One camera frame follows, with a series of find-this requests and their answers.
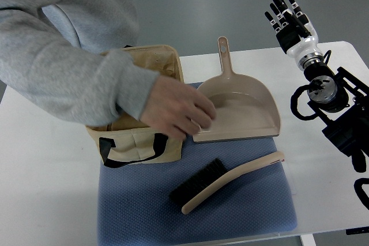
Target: person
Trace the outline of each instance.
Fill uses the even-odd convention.
[[[209,99],[119,50],[138,31],[133,0],[0,0],[0,79],[63,120],[103,126],[126,112],[176,139],[208,128]]]

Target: sweatshirt sleeve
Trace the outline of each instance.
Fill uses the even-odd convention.
[[[139,119],[158,73],[121,50],[73,47],[41,20],[41,8],[58,1],[0,0],[0,79],[63,120],[101,126],[121,109]]]

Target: hand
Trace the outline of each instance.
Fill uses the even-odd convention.
[[[304,44],[314,39],[318,43],[317,33],[308,17],[302,12],[295,0],[289,0],[292,10],[284,0],[273,0],[270,4],[277,20],[274,20],[269,12],[265,12],[266,18],[277,33],[277,40],[282,50],[287,51],[293,47],[301,48]]]
[[[213,103],[195,88],[176,79],[159,76],[140,120],[163,134],[184,140],[215,119]]]

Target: white table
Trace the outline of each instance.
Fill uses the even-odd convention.
[[[369,84],[369,70],[350,44],[319,47],[333,51],[329,65],[334,72],[343,66]],[[259,79],[277,103],[282,128],[274,140],[285,153],[296,192],[298,227],[228,242],[369,226],[369,210],[353,189],[369,171],[354,171],[351,159],[321,133],[325,125],[320,119],[303,122],[289,109],[291,95],[307,83],[295,62],[280,48],[232,52],[231,59],[236,73]],[[187,83],[220,74],[218,54],[180,60]],[[308,115],[312,111],[306,102],[307,97],[299,110]],[[84,126],[52,117],[8,87],[0,105],[0,130],[1,245],[96,245],[100,161]]]

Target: gray floor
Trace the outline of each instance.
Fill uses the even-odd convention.
[[[217,52],[219,36],[228,38],[231,51],[279,46],[264,16],[271,0],[136,1],[141,23],[140,45],[169,44],[180,56]],[[297,1],[314,24],[320,42],[347,41],[369,65],[369,0]],[[0,84],[0,97],[4,89]],[[369,245],[369,234],[346,236],[344,231],[339,231],[314,237],[317,246]],[[301,245],[298,237],[246,244]]]

